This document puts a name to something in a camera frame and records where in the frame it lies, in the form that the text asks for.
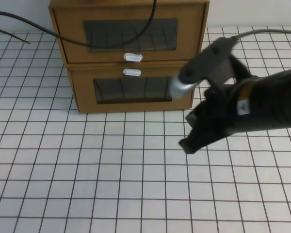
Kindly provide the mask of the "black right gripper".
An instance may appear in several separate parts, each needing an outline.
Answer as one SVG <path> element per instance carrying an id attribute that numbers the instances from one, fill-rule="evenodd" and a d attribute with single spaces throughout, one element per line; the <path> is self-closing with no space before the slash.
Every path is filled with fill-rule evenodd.
<path id="1" fill-rule="evenodd" d="M 186 154 L 194 154 L 205 146 L 243 131 L 237 124 L 238 92 L 238 87 L 225 87 L 226 99 L 212 87 L 204 92 L 205 100 L 186 116 L 192 130 L 179 141 Z"/>

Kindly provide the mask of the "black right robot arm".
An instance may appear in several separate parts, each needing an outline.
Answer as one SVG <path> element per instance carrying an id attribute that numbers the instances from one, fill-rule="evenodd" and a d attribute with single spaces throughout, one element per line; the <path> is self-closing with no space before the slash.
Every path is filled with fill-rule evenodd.
<path id="1" fill-rule="evenodd" d="M 179 142 L 187 154 L 236 133 L 291 128 L 291 69 L 223 87 L 224 95 L 208 88 L 187 115 L 192 130 Z"/>

